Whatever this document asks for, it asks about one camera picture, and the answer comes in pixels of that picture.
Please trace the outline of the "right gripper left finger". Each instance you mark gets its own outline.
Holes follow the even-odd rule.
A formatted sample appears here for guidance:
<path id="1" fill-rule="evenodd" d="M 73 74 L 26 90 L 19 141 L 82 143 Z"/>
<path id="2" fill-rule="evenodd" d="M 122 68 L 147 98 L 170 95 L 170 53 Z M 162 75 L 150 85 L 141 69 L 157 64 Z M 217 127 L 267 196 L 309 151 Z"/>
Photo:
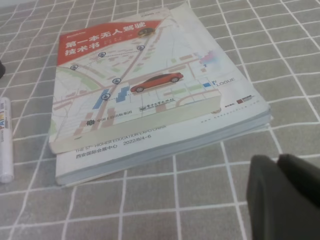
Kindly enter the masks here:
<path id="1" fill-rule="evenodd" d="M 320 169 L 304 159 L 253 156 L 246 200 L 252 239 L 320 238 Z"/>

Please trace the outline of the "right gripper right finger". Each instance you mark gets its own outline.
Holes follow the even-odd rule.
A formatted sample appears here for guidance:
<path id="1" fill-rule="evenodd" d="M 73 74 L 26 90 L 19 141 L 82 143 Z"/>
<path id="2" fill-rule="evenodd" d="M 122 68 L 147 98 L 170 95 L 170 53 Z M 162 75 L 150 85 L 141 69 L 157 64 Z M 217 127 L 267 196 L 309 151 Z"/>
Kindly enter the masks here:
<path id="1" fill-rule="evenodd" d="M 276 208 L 281 211 L 320 209 L 320 169 L 292 154 L 276 163 Z"/>

